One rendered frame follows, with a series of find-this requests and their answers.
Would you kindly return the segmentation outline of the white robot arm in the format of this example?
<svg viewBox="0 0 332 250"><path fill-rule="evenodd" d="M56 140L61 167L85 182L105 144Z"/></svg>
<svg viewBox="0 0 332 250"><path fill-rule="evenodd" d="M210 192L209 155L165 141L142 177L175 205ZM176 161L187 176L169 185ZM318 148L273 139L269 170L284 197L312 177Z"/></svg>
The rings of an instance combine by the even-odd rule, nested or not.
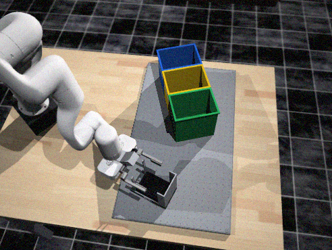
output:
<svg viewBox="0 0 332 250"><path fill-rule="evenodd" d="M42 36L39 21L29 14L13 12L0 19L0 81L18 100L20 111L39 116L48 108L51 96L58 106L59 133L72 148L82 151L95 140L106 160L134 166L138 150L122 150L116 129L99 113L90 111L75 125L84 93L63 58L49 55L41 59Z"/></svg>

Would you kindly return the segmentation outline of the yellow open-top bin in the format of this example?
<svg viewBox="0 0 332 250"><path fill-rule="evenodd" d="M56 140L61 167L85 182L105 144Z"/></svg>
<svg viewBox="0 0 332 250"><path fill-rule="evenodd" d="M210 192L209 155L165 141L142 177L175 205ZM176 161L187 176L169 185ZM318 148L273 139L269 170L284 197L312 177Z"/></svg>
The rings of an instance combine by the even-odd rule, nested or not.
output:
<svg viewBox="0 0 332 250"><path fill-rule="evenodd" d="M210 83L202 64L162 71L165 101L170 117L168 95L209 88Z"/></svg>

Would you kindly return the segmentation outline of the blue open-top bin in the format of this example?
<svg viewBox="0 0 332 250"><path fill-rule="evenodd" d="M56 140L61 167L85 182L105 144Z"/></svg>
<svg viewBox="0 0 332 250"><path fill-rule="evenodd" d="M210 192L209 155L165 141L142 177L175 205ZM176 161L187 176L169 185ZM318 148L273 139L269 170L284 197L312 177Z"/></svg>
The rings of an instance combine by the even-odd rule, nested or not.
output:
<svg viewBox="0 0 332 250"><path fill-rule="evenodd" d="M195 43L165 49L157 49L157 55L159 60L159 77L164 95L165 92L162 71L202 64Z"/></svg>

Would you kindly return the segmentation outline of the green bin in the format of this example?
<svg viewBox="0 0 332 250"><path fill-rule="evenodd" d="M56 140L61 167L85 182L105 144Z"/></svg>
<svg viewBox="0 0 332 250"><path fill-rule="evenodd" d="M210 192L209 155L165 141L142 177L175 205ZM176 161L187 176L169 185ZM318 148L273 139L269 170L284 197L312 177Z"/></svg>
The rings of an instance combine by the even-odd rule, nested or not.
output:
<svg viewBox="0 0 332 250"><path fill-rule="evenodd" d="M220 114L212 88L168 95L175 141L214 135Z"/></svg>

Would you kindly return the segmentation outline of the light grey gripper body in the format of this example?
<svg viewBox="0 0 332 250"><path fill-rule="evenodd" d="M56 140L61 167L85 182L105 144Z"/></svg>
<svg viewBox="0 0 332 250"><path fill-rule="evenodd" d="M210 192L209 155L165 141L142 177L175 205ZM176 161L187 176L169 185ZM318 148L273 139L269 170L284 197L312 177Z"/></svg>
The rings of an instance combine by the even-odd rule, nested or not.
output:
<svg viewBox="0 0 332 250"><path fill-rule="evenodd" d="M122 150L127 152L137 148L136 141L133 138L125 134L121 134L118 137L120 138ZM110 180L115 180L121 173L119 171L123 165L123 162L116 160L109 161L103 158L97 168L101 175Z"/></svg>

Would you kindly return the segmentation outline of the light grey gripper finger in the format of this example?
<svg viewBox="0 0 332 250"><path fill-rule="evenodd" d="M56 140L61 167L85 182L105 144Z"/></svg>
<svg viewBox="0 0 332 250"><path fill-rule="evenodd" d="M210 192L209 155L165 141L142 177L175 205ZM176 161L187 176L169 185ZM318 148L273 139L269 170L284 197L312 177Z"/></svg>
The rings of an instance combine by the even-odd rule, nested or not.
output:
<svg viewBox="0 0 332 250"><path fill-rule="evenodd" d="M143 152L143 150L140 149L140 148L138 149L137 154L139 155L139 157L140 157L140 155L143 155L143 156L149 158L151 162L153 162L154 164L157 164L158 166L161 166L162 163L163 163L162 161L160 161L160 160L158 160L158 159L156 159L156 158L154 158L154 157L152 157L152 156L150 156L148 154L145 154Z"/></svg>
<svg viewBox="0 0 332 250"><path fill-rule="evenodd" d="M127 166L126 166L125 164L121 167L121 169L120 169L119 172L121 172L122 175L120 176L120 178L121 178L124 182L126 182L126 183L128 183L128 184L134 186L136 189L138 189L138 190L140 190L140 191L142 191L142 192L145 193L145 192L147 191L147 189L146 189L145 187L143 187L143 186L141 186L141 185L139 185L139 184L137 184L137 183L134 184L133 182L131 182L131 181L129 181L129 180L126 179L126 177L127 177L127 175L128 175L128 173L124 172L126 168L127 168Z"/></svg>

